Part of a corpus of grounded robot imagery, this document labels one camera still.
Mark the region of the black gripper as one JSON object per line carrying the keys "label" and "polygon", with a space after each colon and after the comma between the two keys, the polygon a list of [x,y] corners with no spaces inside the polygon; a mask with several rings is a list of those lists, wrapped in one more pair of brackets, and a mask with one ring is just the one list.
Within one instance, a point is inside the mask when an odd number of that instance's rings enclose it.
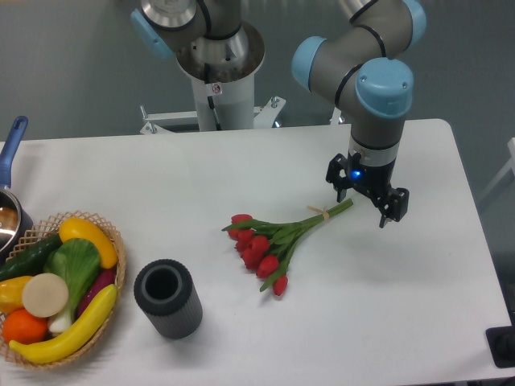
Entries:
{"label": "black gripper", "polygon": [[371,199],[379,207],[380,228],[389,222],[400,222],[408,211],[410,192],[399,187],[392,188],[391,177],[396,159],[382,166],[366,166],[361,156],[347,158],[337,154],[328,164],[326,182],[336,191],[336,201],[341,203],[348,189],[353,189]]}

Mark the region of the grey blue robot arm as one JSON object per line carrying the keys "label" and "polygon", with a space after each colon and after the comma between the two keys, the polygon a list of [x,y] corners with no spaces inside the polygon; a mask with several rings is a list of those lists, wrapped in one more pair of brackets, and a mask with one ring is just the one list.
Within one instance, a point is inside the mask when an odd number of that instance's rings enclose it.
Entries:
{"label": "grey blue robot arm", "polygon": [[[291,62],[294,79],[332,103],[351,122],[348,152],[328,165],[339,198],[368,197],[381,222],[406,214],[409,192],[391,185],[398,147],[412,105],[414,76],[398,59],[426,30],[416,1],[344,1],[351,29],[335,40],[305,39]],[[241,17],[239,1],[142,1],[130,16],[159,58],[173,57],[190,78],[203,131],[252,129],[254,76],[264,41]]]}

